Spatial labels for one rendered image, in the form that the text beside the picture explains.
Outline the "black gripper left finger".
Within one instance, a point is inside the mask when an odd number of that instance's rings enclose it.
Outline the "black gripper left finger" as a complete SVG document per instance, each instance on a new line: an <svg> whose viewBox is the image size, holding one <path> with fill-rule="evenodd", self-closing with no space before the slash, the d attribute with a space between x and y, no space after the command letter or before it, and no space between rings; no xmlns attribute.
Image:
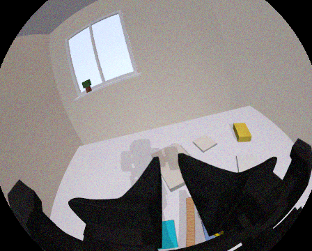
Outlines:
<svg viewBox="0 0 312 251"><path fill-rule="evenodd" d="M162 248L162 178L159 157L139 180L115 199L72 198L69 207L84 223L120 229L144 229L156 248Z"/></svg>

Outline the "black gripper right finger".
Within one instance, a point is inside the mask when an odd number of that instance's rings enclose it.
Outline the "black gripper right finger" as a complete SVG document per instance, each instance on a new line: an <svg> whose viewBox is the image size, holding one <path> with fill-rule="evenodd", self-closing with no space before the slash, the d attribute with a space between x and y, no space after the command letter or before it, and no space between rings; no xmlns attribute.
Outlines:
<svg viewBox="0 0 312 251"><path fill-rule="evenodd" d="M231 172L190 157L178 154L178 166L203 221L208 236L219 234L222 226L237 208L243 195L276 165L276 156L243 172Z"/></svg>

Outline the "tan wooden flat bar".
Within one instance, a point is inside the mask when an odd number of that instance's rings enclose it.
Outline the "tan wooden flat bar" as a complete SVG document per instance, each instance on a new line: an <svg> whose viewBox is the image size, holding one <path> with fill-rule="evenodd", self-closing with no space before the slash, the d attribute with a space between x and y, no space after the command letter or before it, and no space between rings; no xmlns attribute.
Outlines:
<svg viewBox="0 0 312 251"><path fill-rule="evenodd" d="M187 246L195 245L195 210L194 210L194 201L191 197L186 198L186 209L187 209Z"/></svg>

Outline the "yellow block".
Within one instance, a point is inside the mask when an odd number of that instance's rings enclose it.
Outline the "yellow block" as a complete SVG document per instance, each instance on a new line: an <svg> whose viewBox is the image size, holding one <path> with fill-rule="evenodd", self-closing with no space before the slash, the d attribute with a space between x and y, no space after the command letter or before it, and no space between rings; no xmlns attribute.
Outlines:
<svg viewBox="0 0 312 251"><path fill-rule="evenodd" d="M237 137L237 142L250 142L251 133L245 123L234 123L233 130Z"/></svg>

